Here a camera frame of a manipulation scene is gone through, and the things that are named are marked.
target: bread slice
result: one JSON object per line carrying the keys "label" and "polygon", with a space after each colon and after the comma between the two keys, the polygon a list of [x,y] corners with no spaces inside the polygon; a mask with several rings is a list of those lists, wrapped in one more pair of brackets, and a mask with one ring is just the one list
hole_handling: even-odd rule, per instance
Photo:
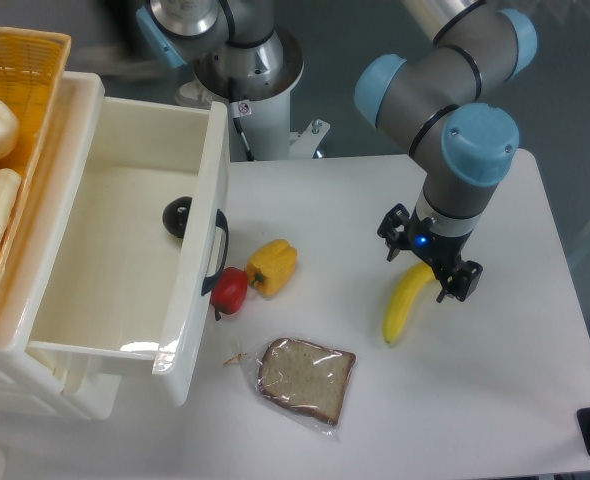
{"label": "bread slice", "polygon": [[279,338],[259,369],[259,390],[282,408],[335,426],[355,355],[304,340]]}

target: open drawer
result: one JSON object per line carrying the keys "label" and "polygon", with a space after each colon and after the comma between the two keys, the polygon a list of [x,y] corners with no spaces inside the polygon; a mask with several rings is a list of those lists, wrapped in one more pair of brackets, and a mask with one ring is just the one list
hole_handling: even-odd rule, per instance
{"label": "open drawer", "polygon": [[[227,111],[105,98],[28,351],[101,373],[152,373],[186,399],[216,270],[228,182]],[[193,197],[184,240],[164,207]]]}

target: pepper stem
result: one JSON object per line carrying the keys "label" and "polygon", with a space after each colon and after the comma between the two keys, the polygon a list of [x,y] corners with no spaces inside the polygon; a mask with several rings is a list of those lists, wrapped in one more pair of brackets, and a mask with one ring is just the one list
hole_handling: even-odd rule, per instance
{"label": "pepper stem", "polygon": [[256,283],[264,283],[266,281],[266,277],[264,275],[262,275],[261,273],[257,272],[255,274],[255,277],[253,278],[253,280],[251,281],[251,287],[254,287]]}

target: blue joint cap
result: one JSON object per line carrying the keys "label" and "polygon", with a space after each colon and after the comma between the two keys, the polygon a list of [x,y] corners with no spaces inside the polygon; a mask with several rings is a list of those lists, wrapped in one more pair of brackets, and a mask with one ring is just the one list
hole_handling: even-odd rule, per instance
{"label": "blue joint cap", "polygon": [[160,62],[172,69],[186,65],[186,61],[177,53],[145,7],[140,7],[135,17],[142,35]]}
{"label": "blue joint cap", "polygon": [[537,53],[537,32],[533,22],[515,9],[507,8],[500,10],[499,13],[505,15],[511,21],[517,35],[517,64],[513,75],[511,75],[511,78],[513,78],[535,58],[535,53]]}
{"label": "blue joint cap", "polygon": [[442,130],[446,163],[476,187],[497,185],[508,173],[519,147],[519,130],[503,110],[471,103],[455,110]]}
{"label": "blue joint cap", "polygon": [[355,86],[355,106],[377,128],[377,114],[393,77],[406,60],[397,55],[384,55],[371,63]]}

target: yellow bell pepper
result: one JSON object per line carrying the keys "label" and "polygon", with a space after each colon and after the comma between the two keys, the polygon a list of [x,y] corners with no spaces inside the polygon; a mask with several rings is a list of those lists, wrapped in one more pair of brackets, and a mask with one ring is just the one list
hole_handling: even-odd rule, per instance
{"label": "yellow bell pepper", "polygon": [[248,259],[248,283],[262,295],[272,297],[291,278],[296,264],[297,250],[284,239],[273,240]]}

